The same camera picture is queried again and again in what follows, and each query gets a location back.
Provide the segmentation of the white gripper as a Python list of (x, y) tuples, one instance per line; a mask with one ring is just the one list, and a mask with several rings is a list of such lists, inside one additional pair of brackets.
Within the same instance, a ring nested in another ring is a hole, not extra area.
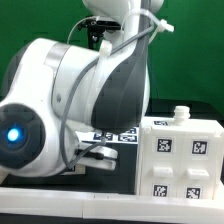
[(118, 158), (118, 152), (106, 146), (97, 146), (87, 152), (78, 160), (79, 165), (91, 168), (114, 170)]

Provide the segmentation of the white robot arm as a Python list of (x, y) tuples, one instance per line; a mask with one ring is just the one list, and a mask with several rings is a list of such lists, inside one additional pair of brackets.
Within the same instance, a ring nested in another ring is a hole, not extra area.
[(77, 23), (98, 48), (38, 38), (11, 60), (0, 100), (0, 169), (57, 175), (78, 164), (112, 170), (105, 136), (138, 125), (149, 102), (148, 46), (172, 25), (164, 0), (82, 0)]

